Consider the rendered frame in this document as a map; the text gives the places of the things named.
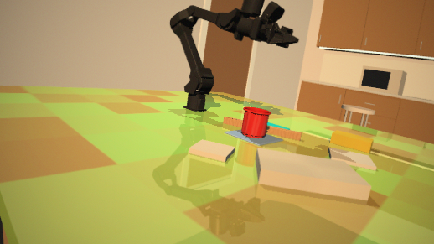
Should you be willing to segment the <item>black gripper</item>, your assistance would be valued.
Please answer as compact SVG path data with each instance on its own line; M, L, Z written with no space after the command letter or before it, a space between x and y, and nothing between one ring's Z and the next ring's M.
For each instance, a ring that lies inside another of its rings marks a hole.
M293 30L282 26L280 29L276 23L266 23L267 20L255 18L251 21L249 27L249 36L251 40L266 42L267 44L276 44L283 48L288 48L289 44L298 42L298 38L292 36ZM264 23L263 23L264 22Z

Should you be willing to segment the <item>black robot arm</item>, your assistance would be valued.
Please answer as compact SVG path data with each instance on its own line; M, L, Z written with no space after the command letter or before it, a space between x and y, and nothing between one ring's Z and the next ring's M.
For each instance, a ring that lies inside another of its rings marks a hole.
M180 40L190 67L190 81L184 86L184 92L188 93L187 106L183 108L194 112L207 111L204 109L205 94L208 95L214 85L212 71L203 66L192 37L193 26L198 18L214 23L233 33L236 40L242 41L244 36L250 37L249 27L253 19L249 18L262 18L267 20L266 23L276 23L285 12L278 4L270 2L261 15L264 2L265 0L243 0L242 9L236 8L230 13L213 13L191 5L171 18L170 26Z

